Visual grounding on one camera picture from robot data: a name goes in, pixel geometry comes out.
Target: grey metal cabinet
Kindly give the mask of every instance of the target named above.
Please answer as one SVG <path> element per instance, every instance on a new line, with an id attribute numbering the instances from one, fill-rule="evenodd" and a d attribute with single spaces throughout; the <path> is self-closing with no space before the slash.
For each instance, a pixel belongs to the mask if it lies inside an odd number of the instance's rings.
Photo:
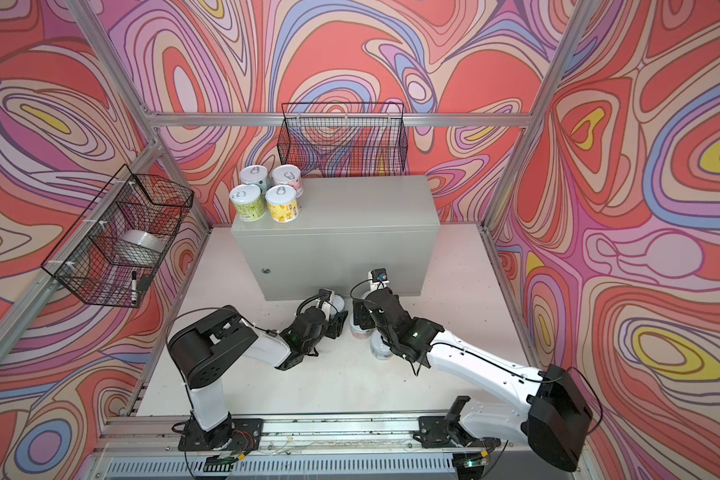
<path id="1" fill-rule="evenodd" d="M 379 267 L 395 293 L 421 294 L 440 228 L 426 177 L 305 178 L 303 184 L 295 220 L 279 224 L 268 213 L 232 224 L 265 299 L 303 300 L 321 287 L 346 296 Z"/>

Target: wire basket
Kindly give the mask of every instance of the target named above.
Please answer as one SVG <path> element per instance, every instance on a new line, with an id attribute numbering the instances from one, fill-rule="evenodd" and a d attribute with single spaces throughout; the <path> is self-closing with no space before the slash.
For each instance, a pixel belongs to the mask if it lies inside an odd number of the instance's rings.
<path id="1" fill-rule="evenodd" d="M 284 103 L 280 163 L 323 177 L 402 175 L 408 163 L 404 110 L 399 102 Z"/>
<path id="2" fill-rule="evenodd" d="M 43 268 L 84 303 L 138 307 L 193 200 L 167 178 L 130 174 L 72 253 L 53 273 L 48 258 Z"/>

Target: yellow can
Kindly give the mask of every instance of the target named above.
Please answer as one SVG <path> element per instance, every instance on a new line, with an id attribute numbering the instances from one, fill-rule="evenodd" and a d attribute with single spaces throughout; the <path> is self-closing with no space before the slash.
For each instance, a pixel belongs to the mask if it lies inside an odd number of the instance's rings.
<path id="1" fill-rule="evenodd" d="M 277 185 L 266 192 L 269 213 L 274 221 L 285 223 L 298 217 L 296 189 L 290 185 Z"/>

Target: tin can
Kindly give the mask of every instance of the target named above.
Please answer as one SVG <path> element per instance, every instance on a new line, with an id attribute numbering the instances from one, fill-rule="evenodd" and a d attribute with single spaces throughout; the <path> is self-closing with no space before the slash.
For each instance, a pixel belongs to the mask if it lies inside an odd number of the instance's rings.
<path id="1" fill-rule="evenodd" d="M 302 187 L 302 171 L 295 165 L 280 165 L 272 170 L 272 179 L 275 185 L 290 185 L 296 190 L 296 197 L 304 193 Z"/>
<path id="2" fill-rule="evenodd" d="M 232 188 L 230 200 L 237 216 L 244 222 L 253 222 L 264 216 L 264 197 L 256 185 L 238 185 Z"/>
<path id="3" fill-rule="evenodd" d="M 290 185 L 276 185 L 266 192 L 266 202 L 272 218 L 281 223 L 294 220 L 298 216 L 296 189 Z"/>
<path id="4" fill-rule="evenodd" d="M 251 165 L 240 170 L 240 183 L 257 185 L 263 194 L 269 190 L 269 171 L 264 165 Z"/>

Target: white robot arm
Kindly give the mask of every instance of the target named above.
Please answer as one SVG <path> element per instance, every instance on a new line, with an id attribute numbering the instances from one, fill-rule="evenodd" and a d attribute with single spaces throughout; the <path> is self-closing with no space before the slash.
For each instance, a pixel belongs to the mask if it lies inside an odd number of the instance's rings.
<path id="1" fill-rule="evenodd" d="M 369 278 L 371 291 L 354 301 L 362 303 L 393 354 L 412 365 L 459 376 L 507 404 L 502 412 L 486 408 L 483 413 L 479 402 L 457 398 L 445 419 L 451 423 L 447 430 L 452 444 L 466 446 L 486 437 L 527 442 L 549 464 L 576 470 L 592 411 L 567 370 L 518 365 L 470 345 L 435 322 L 411 318 L 389 289 L 385 269 L 373 270 Z"/>

